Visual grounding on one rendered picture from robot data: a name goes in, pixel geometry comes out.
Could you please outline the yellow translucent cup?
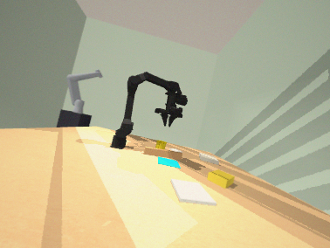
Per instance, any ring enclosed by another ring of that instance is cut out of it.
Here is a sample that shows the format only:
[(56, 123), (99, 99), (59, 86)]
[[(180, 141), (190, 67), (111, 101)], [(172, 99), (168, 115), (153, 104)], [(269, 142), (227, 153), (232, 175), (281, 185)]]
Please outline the yellow translucent cup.
[(166, 142), (165, 141), (158, 141), (157, 140), (155, 148), (165, 149), (165, 147), (166, 147)]

